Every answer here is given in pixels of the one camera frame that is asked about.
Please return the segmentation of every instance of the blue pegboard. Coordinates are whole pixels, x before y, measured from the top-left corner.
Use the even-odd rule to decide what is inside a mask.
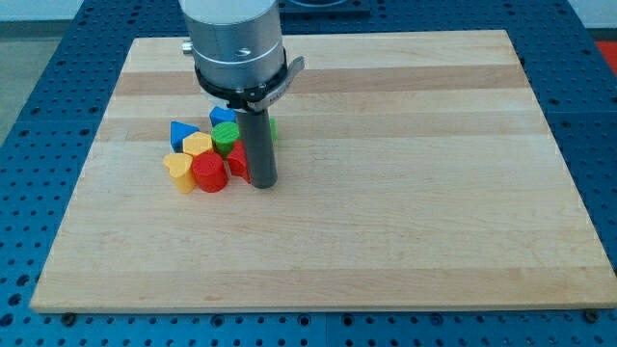
[[[370,0],[288,35],[505,29],[617,267],[617,85],[566,0]],[[185,36],[175,0],[85,0],[0,148],[0,346],[617,345],[617,310],[39,315],[28,308],[136,37]]]

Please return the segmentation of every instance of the plastic block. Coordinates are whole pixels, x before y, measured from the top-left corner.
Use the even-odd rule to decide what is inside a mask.
[[[277,120],[271,118],[270,119],[270,132],[272,133],[272,142],[276,142],[279,138],[279,134],[277,133]]]
[[[222,109],[218,106],[214,107],[210,112],[210,122],[212,122],[212,127],[215,127],[224,121],[235,122],[235,111],[231,109]]]
[[[218,153],[204,152],[196,156],[191,170],[197,185],[207,193],[218,192],[229,182],[225,162]]]
[[[233,143],[240,140],[238,124],[232,121],[217,124],[212,129],[212,140],[214,140],[216,151],[224,158],[227,157],[233,149]]]
[[[244,178],[247,183],[251,183],[249,176],[249,166],[247,165],[247,155],[244,151],[244,144],[238,140],[233,143],[233,150],[228,154],[229,170],[232,175]]]
[[[184,153],[172,153],[165,156],[163,165],[167,168],[170,178],[177,190],[182,193],[191,193],[195,188],[195,178],[191,171],[193,157]]]
[[[174,152],[181,153],[182,152],[182,140],[184,140],[187,136],[200,131],[198,127],[191,124],[185,124],[179,121],[172,121],[171,124],[171,142],[172,148]]]
[[[194,157],[204,152],[212,152],[214,151],[212,137],[202,132],[193,133],[182,140],[182,149],[184,153]]]

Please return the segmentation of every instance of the blue block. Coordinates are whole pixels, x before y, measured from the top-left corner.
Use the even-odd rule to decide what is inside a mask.
[[[224,110],[218,106],[214,107],[212,112],[210,112],[210,121],[212,122],[212,127],[224,121],[235,122],[235,112],[230,109]]]
[[[196,127],[195,125],[185,124],[183,122],[173,120],[171,124],[171,130],[170,130],[171,136],[170,137],[171,137],[172,148],[174,149],[174,152],[181,153],[182,152],[182,140],[184,140],[184,138],[193,134],[194,132],[198,132],[198,131],[200,131],[200,129]]]

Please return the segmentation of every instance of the wooden cutting board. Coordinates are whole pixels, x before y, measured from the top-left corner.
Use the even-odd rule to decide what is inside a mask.
[[[209,131],[182,39],[138,39],[54,242],[40,312],[617,307],[617,280],[503,31],[294,36],[279,182],[180,195]]]

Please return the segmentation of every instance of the yellow block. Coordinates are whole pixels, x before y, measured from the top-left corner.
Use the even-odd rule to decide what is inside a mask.
[[[193,157],[184,153],[168,154],[163,159],[163,165],[168,169],[172,182],[182,194],[191,193],[195,188],[191,164],[193,164]]]
[[[212,137],[199,131],[193,133],[182,140],[182,151],[194,157],[204,152],[214,151]]]

